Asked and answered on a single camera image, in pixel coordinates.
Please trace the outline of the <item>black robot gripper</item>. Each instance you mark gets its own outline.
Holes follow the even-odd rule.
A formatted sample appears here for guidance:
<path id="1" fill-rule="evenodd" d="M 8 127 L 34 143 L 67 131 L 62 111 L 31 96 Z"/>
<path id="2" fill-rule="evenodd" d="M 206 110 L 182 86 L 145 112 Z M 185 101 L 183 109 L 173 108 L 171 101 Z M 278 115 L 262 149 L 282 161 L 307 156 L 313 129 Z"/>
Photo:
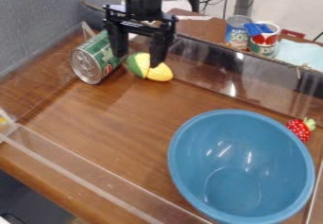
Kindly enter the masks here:
<path id="1" fill-rule="evenodd" d="M 167 57 L 174 43 L 177 17 L 162 10 L 162 0 L 126 0 L 123 5 L 106 5 L 104 26 L 114 56 L 122 58 L 128 49 L 128 33 L 151 36 L 150 66 Z"/>

